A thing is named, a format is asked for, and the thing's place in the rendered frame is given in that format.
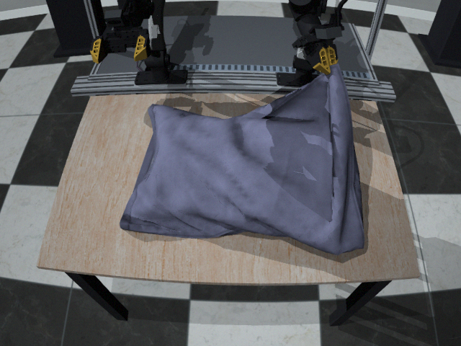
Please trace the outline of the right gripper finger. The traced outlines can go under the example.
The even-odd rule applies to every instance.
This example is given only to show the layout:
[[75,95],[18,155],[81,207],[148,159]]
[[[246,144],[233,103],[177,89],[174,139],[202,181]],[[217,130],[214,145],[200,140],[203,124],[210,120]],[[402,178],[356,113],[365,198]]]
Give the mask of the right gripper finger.
[[104,52],[102,39],[99,38],[98,40],[94,42],[93,50],[92,51],[90,50],[90,53],[91,53],[93,62],[101,63],[104,60],[106,55]]
[[137,45],[135,48],[135,55],[134,55],[135,61],[140,61],[140,60],[148,58],[147,48],[146,46],[144,47],[144,43],[145,43],[145,38],[140,35],[140,37],[138,37]]

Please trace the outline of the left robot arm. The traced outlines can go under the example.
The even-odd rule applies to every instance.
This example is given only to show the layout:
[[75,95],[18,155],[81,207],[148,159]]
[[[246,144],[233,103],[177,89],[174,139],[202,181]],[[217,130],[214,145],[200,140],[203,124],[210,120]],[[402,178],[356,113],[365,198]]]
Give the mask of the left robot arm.
[[[328,0],[327,0],[328,1]],[[321,13],[326,12],[326,0],[289,0],[288,6],[292,12],[292,15],[296,22],[305,17],[317,15],[321,18]],[[317,12],[317,13],[316,13]],[[309,30],[309,33],[316,33],[317,39],[331,39],[335,37],[342,37],[342,26],[340,19],[342,13],[331,14],[331,18],[328,24],[314,26]],[[340,26],[340,27],[339,27]],[[293,68],[296,68],[295,74],[288,73],[277,73],[277,85],[288,86],[288,87],[302,87],[308,83],[311,83],[319,75],[312,75],[315,73],[315,69],[312,70],[312,66],[306,58],[304,49],[301,47],[297,49],[297,54],[293,58]],[[280,76],[279,76],[280,75]],[[312,77],[312,79],[310,79]],[[280,81],[280,83],[279,83]]]

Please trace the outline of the grey slotted metal crossbar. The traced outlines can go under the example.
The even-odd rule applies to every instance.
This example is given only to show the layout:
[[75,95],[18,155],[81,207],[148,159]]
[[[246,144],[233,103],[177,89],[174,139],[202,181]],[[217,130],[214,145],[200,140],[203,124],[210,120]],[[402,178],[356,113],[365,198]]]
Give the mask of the grey slotted metal crossbar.
[[[87,80],[77,76],[71,94],[74,96],[103,94],[141,94],[177,92],[220,92],[254,94],[289,94],[300,87],[279,86],[277,78],[236,76],[187,76],[185,84],[135,85],[135,78]],[[395,102],[396,95],[390,82],[379,81],[379,86],[345,83],[349,99]]]

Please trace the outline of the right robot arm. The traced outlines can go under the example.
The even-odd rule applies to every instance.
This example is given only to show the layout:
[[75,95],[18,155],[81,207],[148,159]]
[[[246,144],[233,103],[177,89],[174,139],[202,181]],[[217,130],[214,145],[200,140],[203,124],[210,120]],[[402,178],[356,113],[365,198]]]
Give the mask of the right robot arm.
[[114,27],[117,30],[134,27],[132,20],[141,26],[143,19],[148,19],[151,55],[144,59],[144,62],[147,68],[151,68],[151,71],[139,71],[135,77],[135,85],[185,84],[187,80],[186,70],[168,71],[170,55],[166,54],[164,40],[164,4],[166,0],[129,0],[129,3],[125,3],[125,1],[117,0],[119,9],[106,11],[104,19],[108,27]]

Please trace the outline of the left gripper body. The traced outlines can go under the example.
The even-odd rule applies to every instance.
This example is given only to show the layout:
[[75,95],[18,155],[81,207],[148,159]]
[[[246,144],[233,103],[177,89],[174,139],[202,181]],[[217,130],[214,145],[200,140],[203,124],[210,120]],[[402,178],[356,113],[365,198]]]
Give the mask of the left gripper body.
[[[309,30],[313,26],[321,25],[321,21],[319,20],[317,15],[312,15],[305,17],[297,22],[297,27],[302,35],[301,38],[298,38],[293,44],[293,48],[301,48],[305,47],[304,51],[307,55],[306,58],[314,67],[316,64],[321,63],[321,58],[319,52],[321,51],[322,47],[327,49],[328,46],[332,47],[335,50],[336,60],[338,59],[336,45],[333,44],[332,39],[317,39],[316,33],[312,32],[309,33]],[[305,36],[303,36],[305,35]]]

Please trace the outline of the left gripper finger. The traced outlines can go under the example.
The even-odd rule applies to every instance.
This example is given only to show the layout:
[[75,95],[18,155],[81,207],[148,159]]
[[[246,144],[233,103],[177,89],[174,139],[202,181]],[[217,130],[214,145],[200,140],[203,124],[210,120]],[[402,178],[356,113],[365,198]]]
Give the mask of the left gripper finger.
[[326,55],[326,49],[322,47],[321,51],[319,52],[321,63],[316,64],[313,68],[317,71],[320,71],[324,74],[330,74],[331,70],[328,63],[328,58]]
[[337,64],[338,59],[336,60],[335,50],[332,47],[330,47],[330,45],[326,49],[326,55],[327,55],[328,63],[330,66]]

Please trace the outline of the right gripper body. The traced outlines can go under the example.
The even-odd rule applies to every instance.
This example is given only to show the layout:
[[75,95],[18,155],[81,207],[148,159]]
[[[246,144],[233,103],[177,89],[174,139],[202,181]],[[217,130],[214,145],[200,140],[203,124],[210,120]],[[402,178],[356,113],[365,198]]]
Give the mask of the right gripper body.
[[100,38],[102,39],[106,56],[108,53],[125,53],[127,50],[126,48],[136,48],[138,37],[141,35],[145,38],[144,47],[146,46],[149,57],[151,55],[151,47],[148,29],[143,29],[133,20],[132,22],[134,27],[129,27],[129,29],[117,30],[117,28],[115,28],[114,30],[106,31],[107,36],[105,40],[103,36],[96,36],[91,42],[91,51],[93,50],[94,42]]

